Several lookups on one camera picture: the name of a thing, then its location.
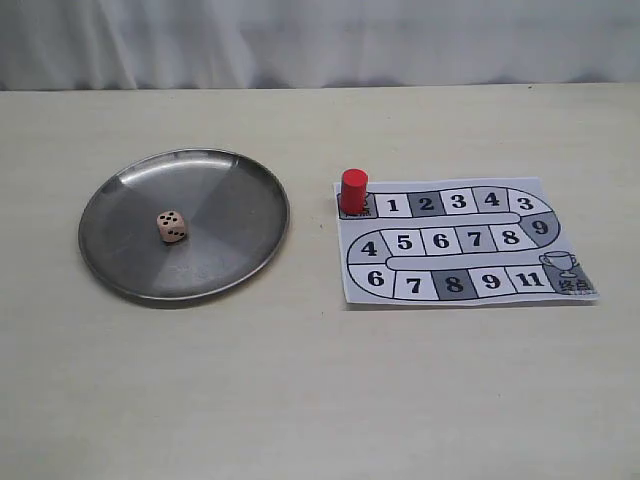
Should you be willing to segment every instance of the number 7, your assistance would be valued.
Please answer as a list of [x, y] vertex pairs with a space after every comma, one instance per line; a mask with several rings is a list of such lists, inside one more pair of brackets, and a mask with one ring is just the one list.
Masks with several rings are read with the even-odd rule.
[[482, 232], [467, 232], [467, 236], [468, 237], [476, 237], [473, 239], [473, 246], [474, 247], [479, 247], [480, 246], [480, 233]]
[[420, 293], [420, 279], [419, 278], [407, 278], [407, 285], [413, 283], [411, 293]]

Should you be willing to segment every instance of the plate rim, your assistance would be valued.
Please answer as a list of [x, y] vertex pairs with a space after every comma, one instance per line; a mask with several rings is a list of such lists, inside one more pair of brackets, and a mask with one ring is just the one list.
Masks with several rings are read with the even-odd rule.
[[[269, 254], [266, 255], [265, 257], [263, 257], [262, 260], [260, 261], [260, 263], [256, 267], [254, 267], [251, 271], [249, 271], [247, 274], [245, 274], [244, 276], [236, 279], [235, 281], [233, 281], [231, 283], [228, 283], [227, 285], [224, 285], [223, 287], [220, 287], [220, 288], [217, 288], [217, 289], [214, 289], [214, 290], [209, 290], [207, 292], [197, 293], [197, 294], [194, 294], [194, 295], [184, 295], [184, 296], [180, 296], [180, 297], [170, 297], [170, 298], [168, 298], [168, 297], [159, 297], [159, 296], [155, 296], [155, 295], [145, 295], [145, 294], [136, 293], [136, 292], [133, 292], [133, 291], [128, 290], [126, 288], [123, 288], [123, 287], [121, 287], [119, 285], [116, 285], [115, 283], [110, 281], [107, 277], [105, 277], [100, 272], [98, 272], [96, 270], [95, 266], [87, 259], [87, 251], [86, 251], [86, 246], [84, 244], [84, 241], [82, 239], [82, 231], [83, 231], [83, 226], [86, 224], [87, 212], [89, 211], [90, 207], [95, 202], [96, 198], [98, 197], [98, 194], [102, 191], [102, 189], [109, 182], [111, 182], [114, 178], [118, 178], [120, 175], [122, 175], [128, 169], [136, 167], [137, 165], [140, 165], [141, 163], [147, 162], [149, 160], [153, 160], [153, 159], [158, 158], [158, 157], [163, 157], [163, 156], [166, 156], [166, 155], [171, 155], [171, 154], [176, 154], [176, 153], [181, 153], [181, 152], [203, 152], [203, 151], [204, 152], [213, 152], [213, 153], [222, 153], [222, 154], [225, 154], [225, 155], [230, 155], [232, 157], [236, 157], [236, 159], [243, 159], [245, 161], [248, 161], [248, 162], [254, 164], [255, 166], [261, 168], [262, 170], [264, 170], [267, 173], [267, 175], [275, 182], [275, 185], [278, 187], [278, 190], [280, 191], [282, 199], [284, 200], [285, 219], [284, 219], [284, 225], [282, 227], [282, 231], [280, 232], [280, 238], [278, 239], [278, 242], [275, 244], [275, 246], [271, 249]], [[209, 297], [213, 297], [213, 296], [219, 295], [221, 293], [227, 292], [227, 291], [233, 289], [234, 287], [237, 287], [238, 285], [240, 285], [240, 284], [244, 283], [245, 281], [249, 280], [251, 277], [253, 277], [257, 273], [259, 273], [264, 267], [266, 267], [271, 262], [271, 260], [273, 260], [273, 258], [277, 255], [277, 253], [280, 251], [280, 248], [282, 247], [282, 245], [283, 245], [283, 243], [285, 241], [285, 238], [287, 237], [287, 233], [289, 231], [290, 221], [291, 221], [291, 206], [289, 204], [289, 198], [287, 197], [287, 192], [285, 191], [284, 186], [282, 185], [282, 183], [280, 182], [278, 177], [269, 168], [267, 168], [262, 163], [258, 162], [257, 160], [254, 160], [251, 157], [248, 157], [248, 156], [243, 155], [241, 153], [233, 152], [231, 150], [225, 150], [225, 149], [220, 149], [220, 148], [212, 148], [212, 147], [188, 147], [188, 148], [176, 148], [176, 149], [172, 149], [172, 150], [167, 150], [165, 152], [156, 153], [154, 155], [150, 155], [150, 156], [144, 157], [144, 158], [142, 158], [140, 160], [137, 160], [137, 161], [133, 162], [130, 165], [127, 165], [126, 167], [118, 170], [116, 173], [111, 175], [104, 183], [102, 183], [97, 188], [97, 190], [93, 193], [93, 195], [91, 195], [91, 198], [89, 199], [89, 201], [85, 205], [84, 209], [82, 210], [82, 215], [80, 217], [80, 222], [78, 223], [78, 234], [77, 234], [77, 237], [78, 237], [78, 247], [80, 248], [80, 255], [82, 256], [82, 260], [83, 260], [84, 264], [89, 268], [89, 270], [91, 271], [93, 276], [100, 283], [102, 283], [105, 287], [115, 291], [116, 293], [118, 293], [121, 296], [123, 296], [125, 298], [128, 298], [128, 299], [138, 300], [138, 301], [158, 302], [159, 304], [168, 305], [168, 304], [177, 304], [177, 303], [185, 303], [185, 302], [194, 302], [194, 301], [199, 301], [199, 300], [204, 301], [205, 299], [207, 299]]]

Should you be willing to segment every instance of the white curtain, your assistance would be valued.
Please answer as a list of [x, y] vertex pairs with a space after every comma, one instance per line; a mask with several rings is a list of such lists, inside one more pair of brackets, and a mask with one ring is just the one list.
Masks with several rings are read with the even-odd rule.
[[0, 88], [640, 81], [640, 0], [0, 0]]

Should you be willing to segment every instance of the table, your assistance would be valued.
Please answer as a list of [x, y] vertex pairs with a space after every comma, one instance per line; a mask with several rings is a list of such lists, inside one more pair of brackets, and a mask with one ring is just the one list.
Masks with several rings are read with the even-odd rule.
[[[153, 153], [284, 184], [254, 281], [126, 303], [76, 243]], [[0, 465], [55, 479], [640, 478], [640, 84], [0, 94]], [[333, 181], [540, 176], [595, 306], [356, 309]]]

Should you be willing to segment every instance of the board game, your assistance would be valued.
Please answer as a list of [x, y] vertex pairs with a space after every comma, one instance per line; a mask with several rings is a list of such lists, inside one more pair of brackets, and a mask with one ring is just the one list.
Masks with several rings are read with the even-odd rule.
[[372, 182], [356, 215], [341, 211], [340, 187], [334, 193], [349, 303], [598, 297], [537, 178]]

